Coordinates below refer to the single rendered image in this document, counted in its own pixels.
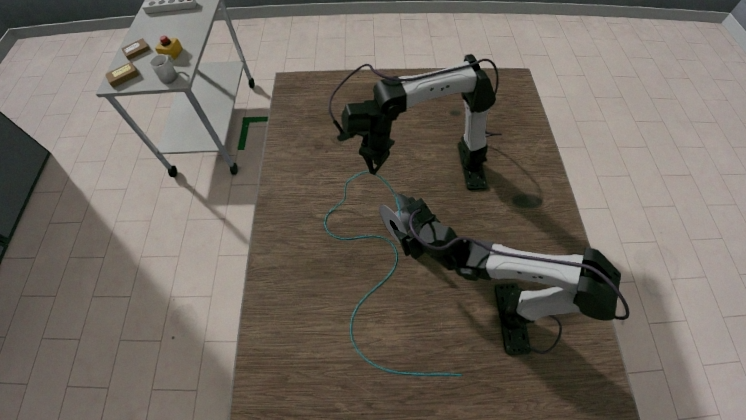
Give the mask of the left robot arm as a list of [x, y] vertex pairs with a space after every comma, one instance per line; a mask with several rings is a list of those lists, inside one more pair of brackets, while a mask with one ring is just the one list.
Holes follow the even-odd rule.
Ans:
[[[435, 247], [446, 246], [458, 238], [451, 227], [436, 221], [424, 225], [419, 237]], [[475, 241], [499, 252], [491, 252], [465, 240], [441, 251], [427, 249], [435, 261], [449, 271], [455, 270], [466, 280], [512, 278], [556, 286], [540, 291], [525, 291], [517, 284], [495, 286], [508, 355], [531, 352], [526, 324], [541, 317], [582, 313], [597, 320], [615, 319], [618, 299], [615, 291], [592, 270], [585, 272], [582, 269], [582, 265], [594, 267], [619, 291], [621, 273], [599, 250], [585, 248], [584, 255], [557, 256], [518, 251], [490, 241]]]

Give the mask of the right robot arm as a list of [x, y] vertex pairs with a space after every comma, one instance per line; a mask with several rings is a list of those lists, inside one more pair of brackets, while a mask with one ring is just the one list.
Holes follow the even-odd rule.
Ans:
[[[464, 56], [464, 62], [450, 67], [456, 67], [452, 70], [444, 71], [450, 69], [446, 68], [426, 73], [431, 75], [419, 78], [414, 77], [420, 75], [394, 76], [410, 78], [407, 80], [380, 80], [373, 88], [374, 100], [345, 105], [342, 112], [344, 134], [338, 134], [337, 140], [345, 141], [356, 135], [353, 133], [368, 132], [369, 129], [378, 135], [387, 134], [391, 130], [391, 120], [397, 120], [399, 113], [406, 112], [407, 108], [429, 99], [461, 93], [466, 117], [465, 134], [458, 143], [458, 149], [466, 187], [468, 190], [486, 189], [487, 182], [482, 164], [488, 160], [485, 156], [488, 150], [485, 137], [486, 121], [488, 110], [494, 105], [496, 97], [491, 81], [485, 71], [481, 70], [479, 63], [472, 66], [469, 64], [474, 61], [477, 61], [475, 56], [468, 54]], [[479, 162], [480, 164], [477, 164]]]

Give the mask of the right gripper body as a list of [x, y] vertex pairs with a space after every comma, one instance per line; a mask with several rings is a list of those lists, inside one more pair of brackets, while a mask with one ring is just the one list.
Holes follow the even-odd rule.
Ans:
[[378, 135], [377, 132], [373, 133], [373, 131], [369, 129], [368, 132], [353, 133], [353, 134], [363, 137], [363, 141], [361, 143], [362, 147], [359, 149], [359, 155], [370, 156], [372, 157], [374, 164], [381, 165], [385, 161], [385, 159], [389, 156], [390, 154], [389, 149], [395, 143], [394, 140], [389, 138], [390, 132], [387, 134], [381, 133], [381, 135]]

